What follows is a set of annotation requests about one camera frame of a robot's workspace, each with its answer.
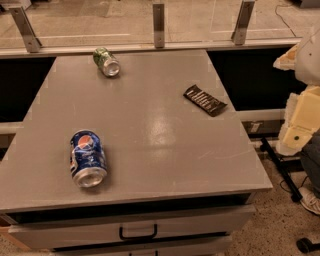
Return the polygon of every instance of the drawer handle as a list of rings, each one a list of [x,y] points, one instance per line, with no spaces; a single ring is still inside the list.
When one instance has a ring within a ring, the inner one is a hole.
[[[158,254],[158,251],[155,251],[154,252],[154,256],[158,256],[159,254]]]
[[[149,240],[154,238],[158,233],[158,225],[154,224],[153,225],[153,233],[151,235],[147,235],[147,236],[124,236],[123,235],[123,228],[120,227],[119,229],[119,237],[121,240],[123,241],[128,241],[128,240]]]

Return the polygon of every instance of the speckled floor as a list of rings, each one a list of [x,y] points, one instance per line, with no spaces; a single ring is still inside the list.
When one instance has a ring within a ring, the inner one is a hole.
[[[320,218],[306,211],[299,203],[291,201],[290,194],[280,187],[283,180],[273,162],[267,157],[262,163],[274,188],[258,193],[254,205],[256,213],[243,229],[232,234],[233,244],[225,256],[300,256],[296,241],[307,237],[320,243]],[[304,180],[305,172],[293,172],[297,186]],[[307,179],[305,186],[310,186]],[[49,252],[24,252],[0,236],[0,256],[53,256]],[[320,255],[320,251],[308,255]]]

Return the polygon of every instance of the metal post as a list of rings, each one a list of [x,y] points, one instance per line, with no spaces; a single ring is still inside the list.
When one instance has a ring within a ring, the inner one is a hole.
[[[41,48],[41,42],[32,29],[29,19],[23,9],[23,7],[10,8],[11,15],[20,31],[23,38],[23,42],[28,52],[39,52]]]
[[[293,183],[288,171],[283,168],[282,162],[277,157],[276,153],[271,148],[266,138],[261,139],[262,145],[260,147],[261,151],[267,151],[272,162],[276,165],[279,173],[282,175],[284,181],[287,183],[289,189],[291,190],[291,199],[293,202],[299,202],[302,199],[299,189]]]
[[[164,4],[153,4],[154,46],[164,47]]]
[[[255,0],[243,0],[238,16],[237,25],[235,31],[232,34],[232,41],[236,45],[242,45],[246,41],[247,29],[251,18],[252,9]]]

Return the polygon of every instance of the floor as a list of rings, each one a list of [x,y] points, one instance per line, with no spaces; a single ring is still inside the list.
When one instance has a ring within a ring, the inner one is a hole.
[[[152,0],[33,1],[27,15],[44,47],[153,42]],[[236,24],[238,0],[164,0],[166,41],[228,41]],[[300,9],[299,1],[258,0],[247,38],[301,37],[320,17],[320,9]],[[24,47],[11,15],[0,14],[0,48]],[[226,256],[299,256],[295,243],[302,237],[320,242],[320,219],[307,212],[281,188],[282,178],[267,156],[262,163],[274,185],[257,194],[254,217],[233,234]],[[302,183],[305,173],[292,173]],[[0,236],[0,256],[48,256],[24,252]],[[320,255],[320,252],[308,255]]]
[[[230,42],[240,0],[34,0],[27,10],[43,47],[153,43],[152,4],[165,4],[165,41]],[[303,36],[320,9],[300,0],[258,0],[247,40]],[[9,11],[0,14],[0,49],[24,47]]]

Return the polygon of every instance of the drawer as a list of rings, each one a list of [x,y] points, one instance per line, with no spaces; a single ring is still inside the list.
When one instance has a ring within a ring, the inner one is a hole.
[[[243,205],[157,212],[83,220],[69,225],[64,222],[13,225],[9,233],[33,249],[132,242],[141,239],[231,232],[240,229],[254,211],[252,205]]]
[[[230,236],[212,236],[175,241],[150,242],[141,245],[93,248],[54,252],[54,256],[209,256],[225,252]]]

